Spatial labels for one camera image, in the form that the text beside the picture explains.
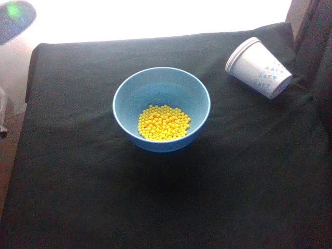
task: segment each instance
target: bowl rim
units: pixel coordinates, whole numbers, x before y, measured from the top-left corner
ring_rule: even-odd
[[[147,140],[143,137],[140,137],[140,136],[136,136],[135,134],[131,133],[130,131],[128,131],[120,122],[120,120],[118,119],[118,116],[116,114],[116,111],[115,111],[115,100],[116,100],[116,97],[120,91],[120,89],[122,88],[122,86],[127,82],[129,81],[131,78],[135,77],[137,74],[140,74],[142,72],[145,72],[145,71],[150,71],[150,70],[158,70],[158,69],[171,69],[171,70],[176,70],[176,71],[180,71],[182,73],[185,73],[185,74],[188,74],[189,76],[193,77],[194,79],[197,80],[197,82],[203,87],[205,93],[206,93],[206,96],[207,96],[207,102],[208,102],[208,106],[207,106],[207,112],[206,112],[206,115],[204,117],[204,119],[202,120],[202,122],[199,124],[199,126],[196,127],[196,129],[194,129],[189,135],[185,135],[184,137],[180,137],[178,139],[174,139],[174,140],[170,140],[170,141],[151,141],[151,140]],[[161,67],[151,67],[151,68],[147,68],[147,69],[144,69],[144,70],[141,70],[131,76],[129,76],[119,87],[118,89],[116,90],[115,94],[114,94],[114,97],[113,97],[113,104],[112,104],[112,109],[113,109],[113,115],[116,119],[116,121],[118,122],[118,124],[120,125],[120,127],[127,133],[129,134],[130,136],[138,139],[138,140],[141,140],[143,142],[148,142],[148,143],[151,143],[151,144],[154,144],[154,143],[157,143],[157,144],[164,144],[164,143],[174,143],[174,142],[178,142],[178,141],[181,141],[183,139],[186,139],[192,135],[194,135],[194,133],[196,133],[206,122],[206,120],[208,119],[209,117],[209,114],[210,114],[210,110],[211,110],[211,99],[210,99],[210,95],[209,95],[209,92],[207,90],[207,88],[205,87],[205,85],[196,77],[194,76],[193,74],[189,73],[189,72],[186,72],[184,70],[181,70],[181,69],[178,69],[178,68],[174,68],[174,67],[166,67],[166,66],[161,66]]]

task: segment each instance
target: pile of yellow beads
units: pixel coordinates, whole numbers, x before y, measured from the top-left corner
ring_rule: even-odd
[[[187,134],[191,119],[178,108],[153,106],[139,116],[139,134],[147,140],[170,141]]]

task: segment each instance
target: bowl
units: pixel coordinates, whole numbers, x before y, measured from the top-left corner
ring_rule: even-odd
[[[184,137],[171,141],[150,141],[137,129],[140,113],[149,105],[180,108],[190,118]],[[166,153],[190,144],[200,133],[211,108],[209,93],[194,75],[171,67],[154,67],[126,79],[113,98],[113,113],[129,139],[145,150]]]

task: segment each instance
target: black tablecloth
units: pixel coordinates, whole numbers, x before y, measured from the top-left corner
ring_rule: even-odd
[[[256,36],[290,70],[289,24],[254,31],[39,45],[0,226],[2,248],[311,248],[329,235],[330,154],[296,80],[274,100],[225,72]],[[153,154],[118,127],[130,75],[176,67],[211,114],[184,149]]]

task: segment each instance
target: overturned cup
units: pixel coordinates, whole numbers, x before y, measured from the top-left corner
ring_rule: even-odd
[[[292,80],[292,74],[256,37],[246,40],[232,53],[225,70],[269,99]]]

